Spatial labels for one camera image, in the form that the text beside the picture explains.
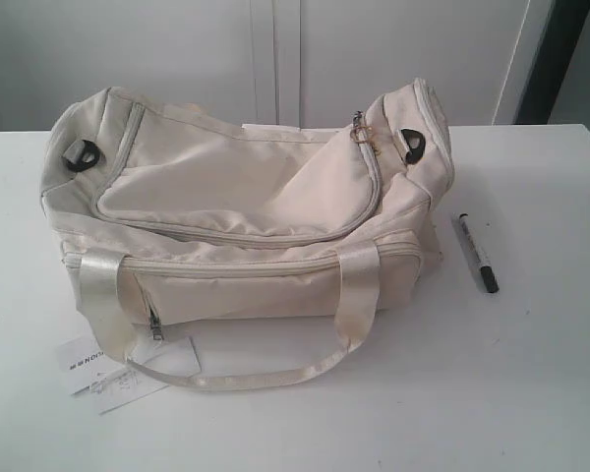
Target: white table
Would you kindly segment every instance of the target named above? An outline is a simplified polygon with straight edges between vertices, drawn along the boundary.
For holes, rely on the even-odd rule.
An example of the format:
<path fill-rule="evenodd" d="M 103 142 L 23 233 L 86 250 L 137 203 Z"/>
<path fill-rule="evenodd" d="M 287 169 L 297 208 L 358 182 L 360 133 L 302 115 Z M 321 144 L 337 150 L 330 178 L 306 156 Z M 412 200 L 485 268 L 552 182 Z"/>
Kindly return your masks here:
<path fill-rule="evenodd" d="M 453 128 L 443 266 L 335 370 L 272 390 L 170 387 L 103 416 L 64 393 L 53 358 L 88 329 L 37 201 L 47 136 L 0 134 L 0 471 L 590 471 L 584 127 Z M 496 296 L 477 288 L 452 230 L 463 211 Z M 317 355 L 325 322 L 267 322 L 267 357 Z M 250 331 L 236 326 L 196 332 L 203 361 L 229 349 L 256 362 L 231 347 Z"/>

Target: fabric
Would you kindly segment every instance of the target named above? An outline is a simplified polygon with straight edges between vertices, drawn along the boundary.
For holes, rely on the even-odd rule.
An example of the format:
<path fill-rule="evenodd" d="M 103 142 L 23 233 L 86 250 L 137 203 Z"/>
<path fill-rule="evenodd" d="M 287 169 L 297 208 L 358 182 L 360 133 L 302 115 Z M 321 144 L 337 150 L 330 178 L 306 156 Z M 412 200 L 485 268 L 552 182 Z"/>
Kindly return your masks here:
<path fill-rule="evenodd" d="M 423 138 L 411 159 L 417 147 L 403 129 Z M 78 140 L 94 143 L 100 159 L 71 172 L 62 155 Z M 96 311 L 142 325 L 153 316 L 162 325 L 335 313 L 338 320 L 355 293 L 341 294 L 349 258 L 340 255 L 361 244 L 377 248 L 376 306 L 405 304 L 419 274 L 441 257 L 431 213 L 453 178 L 445 118 L 421 79 L 380 96 L 340 130 L 239 127 L 194 106 L 109 88 L 72 105 L 53 127 L 40 193 L 78 306 L 96 331 L 104 318 Z M 89 299 L 101 290 L 91 272 L 98 251 L 122 260 L 114 260 L 115 304 Z M 368 331 L 372 319 L 373 311 L 345 319 L 337 332 Z M 112 340 L 131 345 L 127 323 L 114 331 Z"/>

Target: black marker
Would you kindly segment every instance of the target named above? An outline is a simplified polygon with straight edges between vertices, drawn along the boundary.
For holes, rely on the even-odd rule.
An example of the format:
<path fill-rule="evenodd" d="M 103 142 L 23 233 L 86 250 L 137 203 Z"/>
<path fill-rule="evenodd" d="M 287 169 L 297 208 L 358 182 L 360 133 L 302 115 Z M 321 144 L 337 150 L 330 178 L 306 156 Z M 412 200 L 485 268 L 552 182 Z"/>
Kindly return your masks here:
<path fill-rule="evenodd" d="M 496 293 L 499 291 L 499 284 L 496 282 L 496 277 L 494 276 L 494 271 L 490 265 L 490 260 L 488 259 L 488 255 L 485 254 L 483 248 L 479 246 L 472 237 L 472 233 L 470 233 L 470 228 L 468 227 L 467 217 L 468 213 L 461 213 L 459 215 L 459 224 L 461 225 L 461 230 L 468 241 L 468 246 L 470 246 L 472 254 L 474 254 L 476 263 L 479 266 L 479 271 L 481 272 L 481 278 L 483 279 L 485 288 L 487 288 L 489 293 Z"/>

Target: zipper pull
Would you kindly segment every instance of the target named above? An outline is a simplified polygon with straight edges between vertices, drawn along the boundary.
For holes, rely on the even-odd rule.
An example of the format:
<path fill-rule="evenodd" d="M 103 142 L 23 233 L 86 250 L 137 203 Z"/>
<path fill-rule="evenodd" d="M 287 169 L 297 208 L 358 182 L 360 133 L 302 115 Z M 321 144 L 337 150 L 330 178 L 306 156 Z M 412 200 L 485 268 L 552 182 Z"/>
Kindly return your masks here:
<path fill-rule="evenodd" d="M 161 332 L 161 320 L 153 308 L 148 307 L 148 311 L 148 321 L 150 324 L 150 332 L 153 335 L 153 341 L 163 341 L 164 334 Z"/>

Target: zipper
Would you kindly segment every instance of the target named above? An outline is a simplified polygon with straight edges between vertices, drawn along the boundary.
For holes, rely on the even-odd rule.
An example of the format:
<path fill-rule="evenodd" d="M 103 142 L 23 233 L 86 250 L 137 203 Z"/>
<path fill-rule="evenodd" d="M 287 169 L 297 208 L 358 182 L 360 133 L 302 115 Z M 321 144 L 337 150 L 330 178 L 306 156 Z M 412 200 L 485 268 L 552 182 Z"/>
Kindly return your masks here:
<path fill-rule="evenodd" d="M 415 80 L 413 89 L 415 90 L 415 96 L 417 97 L 418 108 L 424 117 L 426 126 L 429 128 L 431 135 L 433 136 L 433 141 L 442 153 L 443 165 L 445 165 L 445 168 L 448 171 L 448 182 L 446 189 L 449 190 L 452 182 L 454 181 L 454 166 L 452 165 L 452 157 L 450 156 L 448 146 L 445 144 L 445 139 L 443 138 L 442 127 L 437 121 L 435 112 L 433 111 L 433 106 L 431 105 L 428 95 L 428 85 L 424 79 L 418 78 Z"/>
<path fill-rule="evenodd" d="M 422 263 L 422 252 L 418 244 L 408 241 L 389 242 L 378 245 L 380 257 L 414 256 Z M 81 254 L 66 253 L 64 265 L 67 268 L 81 267 Z M 244 278 L 302 275 L 338 266 L 336 254 L 307 261 L 266 262 L 250 264 L 187 264 L 168 263 L 151 259 L 127 257 L 120 264 L 121 270 L 145 275 L 159 275 L 179 278 Z"/>
<path fill-rule="evenodd" d="M 358 122 L 356 117 L 353 121 L 353 132 L 359 137 L 358 148 L 361 152 L 363 160 L 368 168 L 370 178 L 372 180 L 372 194 L 370 200 L 363 211 L 354 218 L 350 223 L 339 228 L 336 231 L 326 233 L 324 235 L 301 237 L 301 236 L 258 236 L 245 234 L 227 234 L 219 231 L 188 227 L 172 223 L 160 223 L 154 221 L 137 221 L 132 219 L 110 218 L 101 213 L 98 209 L 98 200 L 102 194 L 113 184 L 113 182 L 120 176 L 122 170 L 127 164 L 131 147 L 140 128 L 142 118 L 145 114 L 145 107 L 140 103 L 134 103 L 130 112 L 127 128 L 123 136 L 121 145 L 119 146 L 118 154 L 114 162 L 114 166 L 109 173 L 104 185 L 102 185 L 93 195 L 90 202 L 91 212 L 99 219 L 113 223 L 125 224 L 136 228 L 146 229 L 164 236 L 170 236 L 178 241 L 204 241 L 219 244 L 233 244 L 248 248 L 271 249 L 271 248 L 288 248 L 294 245 L 306 245 L 311 243 L 331 241 L 341 238 L 346 234 L 351 233 L 365 222 L 378 207 L 381 197 L 382 177 L 381 171 L 378 167 L 378 160 L 372 148 L 372 145 L 367 141 L 367 132 L 362 113 L 358 114 Z"/>

